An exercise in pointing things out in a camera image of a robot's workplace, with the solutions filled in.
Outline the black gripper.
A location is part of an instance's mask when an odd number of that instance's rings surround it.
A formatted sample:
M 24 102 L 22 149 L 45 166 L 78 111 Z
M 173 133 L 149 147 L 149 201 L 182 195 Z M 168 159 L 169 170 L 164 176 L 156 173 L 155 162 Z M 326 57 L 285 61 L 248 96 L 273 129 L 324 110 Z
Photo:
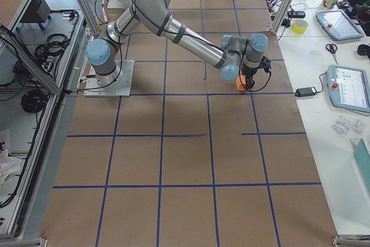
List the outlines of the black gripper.
M 257 73 L 257 68 L 248 67 L 246 64 L 242 64 L 242 75 L 245 76 L 245 89 L 251 90 L 254 85 L 255 81 L 253 80 L 253 76 Z

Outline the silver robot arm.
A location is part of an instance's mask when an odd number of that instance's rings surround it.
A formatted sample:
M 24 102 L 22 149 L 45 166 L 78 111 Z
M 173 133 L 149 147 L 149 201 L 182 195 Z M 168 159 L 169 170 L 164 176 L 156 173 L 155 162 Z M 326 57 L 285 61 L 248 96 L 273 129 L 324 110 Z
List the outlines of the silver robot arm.
M 171 0 L 129 0 L 129 7 L 109 23 L 101 38 L 119 46 L 139 25 L 143 24 L 157 36 L 164 36 L 220 71 L 225 80 L 244 79 L 244 88 L 254 86 L 253 76 L 264 59 L 268 39 L 263 34 L 250 38 L 223 36 L 220 47 L 177 21 L 168 10 Z
M 250 38 L 225 35 L 218 47 L 177 21 L 168 10 L 170 2 L 131 0 L 129 8 L 87 45 L 86 56 L 95 71 L 96 89 L 115 87 L 123 81 L 123 64 L 116 63 L 115 56 L 125 38 L 139 24 L 209 63 L 219 70 L 222 79 L 244 79 L 247 91 L 253 89 L 253 76 L 259 69 L 271 72 L 271 62 L 264 55 L 268 46 L 264 34 L 254 34 Z

